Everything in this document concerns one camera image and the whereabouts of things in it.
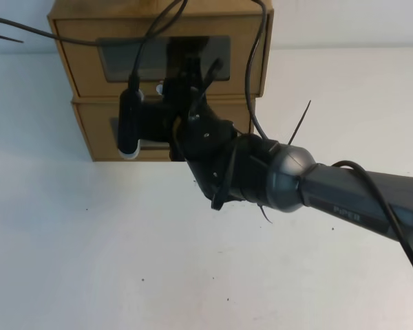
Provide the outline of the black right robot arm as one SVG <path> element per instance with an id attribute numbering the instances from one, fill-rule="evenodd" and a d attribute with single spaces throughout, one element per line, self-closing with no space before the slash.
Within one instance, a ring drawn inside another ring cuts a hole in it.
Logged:
<path id="1" fill-rule="evenodd" d="M 205 96 L 221 68 L 215 60 L 202 74 L 199 60 L 188 59 L 160 102 L 145 103 L 134 90 L 136 134 L 168 142 L 214 210 L 230 201 L 282 212 L 314 208 L 399 242 L 413 267 L 413 177 L 368 172 L 347 160 L 319 164 L 304 148 L 239 133 Z"/>

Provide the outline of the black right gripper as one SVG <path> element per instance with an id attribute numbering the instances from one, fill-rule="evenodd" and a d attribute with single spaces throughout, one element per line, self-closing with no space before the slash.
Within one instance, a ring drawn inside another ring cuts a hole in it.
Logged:
<path id="1" fill-rule="evenodd" d="M 173 78 L 164 81 L 162 98 L 138 105 L 138 132 L 143 139 L 166 142 L 173 161 L 184 160 L 200 190 L 219 210 L 230 196 L 237 130 L 219 118 L 206 91 L 223 67 L 220 58 L 202 74 L 199 58 L 188 58 Z"/>

